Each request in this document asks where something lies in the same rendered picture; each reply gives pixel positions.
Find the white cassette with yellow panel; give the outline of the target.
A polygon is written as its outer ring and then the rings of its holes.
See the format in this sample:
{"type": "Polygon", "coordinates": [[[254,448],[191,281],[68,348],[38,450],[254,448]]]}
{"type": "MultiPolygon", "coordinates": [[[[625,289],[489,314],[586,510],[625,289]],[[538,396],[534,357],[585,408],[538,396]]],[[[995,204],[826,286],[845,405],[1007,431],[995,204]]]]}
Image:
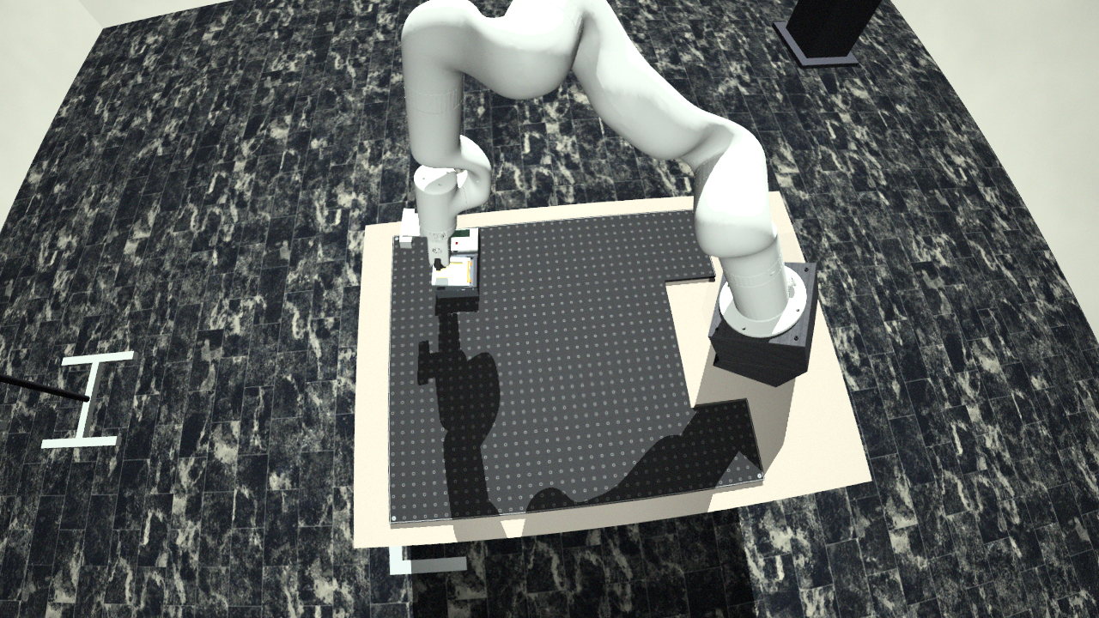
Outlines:
{"type": "Polygon", "coordinates": [[[435,271],[433,265],[432,286],[470,286],[469,257],[451,257],[451,260],[463,260],[463,263],[449,262],[449,267],[435,271]]]}

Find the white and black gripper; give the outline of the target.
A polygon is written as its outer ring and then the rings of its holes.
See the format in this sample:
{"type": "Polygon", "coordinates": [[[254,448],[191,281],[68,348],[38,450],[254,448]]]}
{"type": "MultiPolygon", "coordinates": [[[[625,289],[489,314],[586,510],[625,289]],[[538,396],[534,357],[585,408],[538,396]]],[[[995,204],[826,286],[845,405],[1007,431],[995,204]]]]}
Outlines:
{"type": "Polygon", "coordinates": [[[434,265],[435,271],[446,269],[451,262],[451,235],[447,238],[443,236],[443,239],[437,239],[437,236],[428,236],[429,265],[434,265]],[[442,269],[440,268],[440,260],[442,260],[442,269]]]}

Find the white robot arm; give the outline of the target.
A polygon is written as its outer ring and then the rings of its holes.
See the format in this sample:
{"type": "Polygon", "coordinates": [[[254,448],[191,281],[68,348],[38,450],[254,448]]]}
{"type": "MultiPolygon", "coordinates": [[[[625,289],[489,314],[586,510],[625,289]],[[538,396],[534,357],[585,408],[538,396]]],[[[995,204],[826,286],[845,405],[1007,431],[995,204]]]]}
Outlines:
{"type": "Polygon", "coordinates": [[[571,68],[619,136],[691,168],[695,238],[709,257],[721,257],[728,324],[746,336],[774,336],[800,320],[804,283],[784,264],[757,137],[677,93],[607,0],[512,0],[506,16],[482,16],[468,0],[429,0],[407,16],[401,52],[410,151],[422,165],[417,212],[402,214],[401,249],[412,249],[415,236],[452,235],[462,211],[489,200],[491,165],[470,137],[459,141],[464,73],[493,93],[530,100],[560,87],[571,68]]]}

